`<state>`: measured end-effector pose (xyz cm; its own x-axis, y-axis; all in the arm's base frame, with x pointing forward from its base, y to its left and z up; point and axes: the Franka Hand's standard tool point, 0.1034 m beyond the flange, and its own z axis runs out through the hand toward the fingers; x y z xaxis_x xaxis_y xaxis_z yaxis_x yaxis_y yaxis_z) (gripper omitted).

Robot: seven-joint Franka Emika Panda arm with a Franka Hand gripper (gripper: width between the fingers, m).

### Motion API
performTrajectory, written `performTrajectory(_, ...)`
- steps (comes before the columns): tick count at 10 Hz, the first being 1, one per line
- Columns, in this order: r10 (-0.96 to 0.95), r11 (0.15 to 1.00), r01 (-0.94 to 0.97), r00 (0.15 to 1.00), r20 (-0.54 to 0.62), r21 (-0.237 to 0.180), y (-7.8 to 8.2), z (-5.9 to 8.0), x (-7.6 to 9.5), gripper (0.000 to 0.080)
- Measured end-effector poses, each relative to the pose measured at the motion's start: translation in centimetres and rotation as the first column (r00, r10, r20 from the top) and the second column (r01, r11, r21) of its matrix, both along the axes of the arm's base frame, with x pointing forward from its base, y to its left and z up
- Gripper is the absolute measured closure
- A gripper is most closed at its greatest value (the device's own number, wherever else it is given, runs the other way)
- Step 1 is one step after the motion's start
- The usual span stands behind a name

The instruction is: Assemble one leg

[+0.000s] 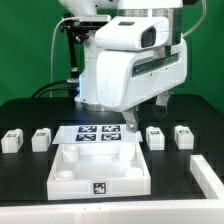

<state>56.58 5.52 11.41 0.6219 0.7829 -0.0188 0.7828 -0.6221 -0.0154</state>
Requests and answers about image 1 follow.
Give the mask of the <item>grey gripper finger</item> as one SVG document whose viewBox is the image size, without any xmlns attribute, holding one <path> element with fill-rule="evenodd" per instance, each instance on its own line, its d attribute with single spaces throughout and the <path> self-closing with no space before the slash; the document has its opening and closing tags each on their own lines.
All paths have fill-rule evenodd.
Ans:
<svg viewBox="0 0 224 224">
<path fill-rule="evenodd" d="M 122 115 L 126 121 L 126 129 L 129 132 L 136 133 L 138 131 L 138 117 L 135 107 L 127 109 L 122 112 Z"/>
<path fill-rule="evenodd" d="M 167 114 L 167 107 L 168 107 L 169 99 L 170 99 L 169 91 L 160 93 L 156 97 L 156 102 L 153 107 L 153 113 L 156 117 L 162 118 Z"/>
</svg>

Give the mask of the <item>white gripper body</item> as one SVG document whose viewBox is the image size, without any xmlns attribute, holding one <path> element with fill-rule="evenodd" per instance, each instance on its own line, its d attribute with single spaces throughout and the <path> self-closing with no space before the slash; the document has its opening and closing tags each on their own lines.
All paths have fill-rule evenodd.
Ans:
<svg viewBox="0 0 224 224">
<path fill-rule="evenodd" d="M 97 59 L 98 102 L 123 112 L 183 83 L 187 75 L 187 46 L 184 40 L 171 47 L 171 54 L 154 58 L 142 52 L 102 51 Z"/>
</svg>

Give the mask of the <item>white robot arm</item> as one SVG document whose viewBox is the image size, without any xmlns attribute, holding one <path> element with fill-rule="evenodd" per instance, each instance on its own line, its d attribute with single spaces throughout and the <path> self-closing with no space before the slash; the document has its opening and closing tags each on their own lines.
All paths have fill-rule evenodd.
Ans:
<svg viewBox="0 0 224 224">
<path fill-rule="evenodd" d="M 181 32 L 183 0 L 58 0 L 66 28 L 84 44 L 84 71 L 75 101 L 123 115 L 138 130 L 138 106 L 152 98 L 164 108 L 169 90 L 187 75 Z"/>
</svg>

